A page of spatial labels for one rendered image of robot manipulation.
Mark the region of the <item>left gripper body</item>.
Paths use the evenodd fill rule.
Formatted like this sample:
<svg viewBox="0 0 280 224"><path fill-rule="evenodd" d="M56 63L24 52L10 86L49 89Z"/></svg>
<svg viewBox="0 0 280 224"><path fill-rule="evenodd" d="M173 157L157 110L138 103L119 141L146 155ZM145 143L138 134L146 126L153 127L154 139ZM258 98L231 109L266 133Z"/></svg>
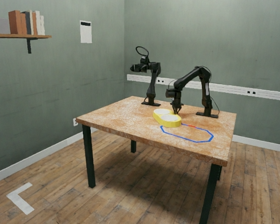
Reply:
<svg viewBox="0 0 280 224"><path fill-rule="evenodd" d="M171 98L171 100L173 101L172 103L170 103L170 105L173 106L173 108L179 108L181 107L182 105L184 106L183 103L181 103L181 98Z"/></svg>

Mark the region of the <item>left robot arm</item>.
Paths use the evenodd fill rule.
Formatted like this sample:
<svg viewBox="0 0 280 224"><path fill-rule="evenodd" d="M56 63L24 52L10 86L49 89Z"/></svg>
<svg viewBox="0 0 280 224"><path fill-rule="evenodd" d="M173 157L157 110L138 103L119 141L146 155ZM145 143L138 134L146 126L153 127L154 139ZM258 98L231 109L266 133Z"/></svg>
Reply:
<svg viewBox="0 0 280 224"><path fill-rule="evenodd" d="M210 117L210 118L216 118L218 119L218 115L211 114L212 107L212 100L210 98L209 94L209 79L210 79L210 73L203 67L195 66L195 69L188 73L188 75L178 79L174 82L174 88L172 90L166 89L165 96L166 98L181 98L181 91L183 91L183 88L185 85L193 80L195 77L199 76L199 79L201 81L202 86L202 105L205 107L204 112L197 112L196 115L198 116L204 116L204 117ZM176 90L175 90L176 89Z"/></svg>

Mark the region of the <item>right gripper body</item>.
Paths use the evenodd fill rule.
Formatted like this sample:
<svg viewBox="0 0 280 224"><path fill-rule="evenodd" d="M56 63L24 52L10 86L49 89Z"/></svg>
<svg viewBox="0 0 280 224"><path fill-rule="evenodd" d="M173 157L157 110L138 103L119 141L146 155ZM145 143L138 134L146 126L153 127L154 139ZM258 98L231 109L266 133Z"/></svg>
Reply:
<svg viewBox="0 0 280 224"><path fill-rule="evenodd" d="M141 68L144 66L144 62L140 60L140 64L135 64L134 72L142 72Z"/></svg>

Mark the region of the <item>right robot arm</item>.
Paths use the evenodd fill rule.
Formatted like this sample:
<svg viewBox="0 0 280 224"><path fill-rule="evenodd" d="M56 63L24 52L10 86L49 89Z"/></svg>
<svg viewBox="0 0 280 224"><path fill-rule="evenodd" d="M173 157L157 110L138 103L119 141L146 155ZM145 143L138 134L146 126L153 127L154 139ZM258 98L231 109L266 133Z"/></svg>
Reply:
<svg viewBox="0 0 280 224"><path fill-rule="evenodd" d="M147 63L147 58L146 57L141 57L141 61L144 63ZM146 62L145 62L146 61ZM159 67L157 67L157 64L159 65ZM161 73L161 68L160 68L160 63L147 63L145 64L147 65L147 69L151 70L152 76L151 76L151 82L150 82L150 86L147 90L147 97L148 97L148 102L142 102L141 104L145 104L145 105L152 105L152 106L160 106L161 104L159 103L154 103L154 98L155 98L155 84L156 84L156 80L158 75Z"/></svg>

